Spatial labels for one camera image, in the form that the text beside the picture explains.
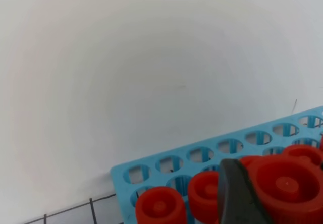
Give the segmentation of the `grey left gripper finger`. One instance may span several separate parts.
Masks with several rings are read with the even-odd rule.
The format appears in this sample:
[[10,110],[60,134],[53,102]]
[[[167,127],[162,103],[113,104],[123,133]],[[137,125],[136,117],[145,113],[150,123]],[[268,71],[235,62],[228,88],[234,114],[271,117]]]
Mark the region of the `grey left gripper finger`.
[[246,167],[237,159],[223,159],[220,163],[218,215],[219,223],[273,223]]

